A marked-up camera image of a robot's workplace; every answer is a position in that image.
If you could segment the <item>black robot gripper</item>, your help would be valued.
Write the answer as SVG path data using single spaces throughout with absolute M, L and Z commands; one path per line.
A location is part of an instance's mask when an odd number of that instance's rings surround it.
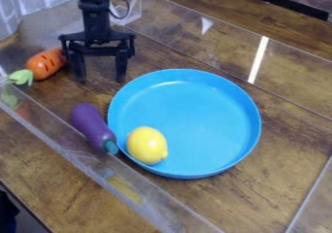
M 59 37 L 75 77 L 85 82 L 85 55 L 109 55 L 116 57 L 117 82 L 123 83 L 128 58 L 135 54 L 135 36 L 112 29 L 109 16 L 124 19 L 128 12 L 121 17 L 116 16 L 109 0 L 79 0 L 77 7 L 83 15 L 83 31 Z

